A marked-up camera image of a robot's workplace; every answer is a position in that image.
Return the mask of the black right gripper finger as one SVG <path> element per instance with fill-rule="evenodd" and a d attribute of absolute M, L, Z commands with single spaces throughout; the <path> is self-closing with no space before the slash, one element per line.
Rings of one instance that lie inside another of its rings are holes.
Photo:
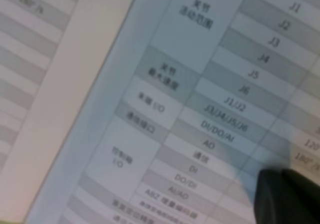
<path fill-rule="evenodd" d="M 318 224 L 320 186 L 292 169 L 263 169 L 253 211 L 257 224 Z"/>

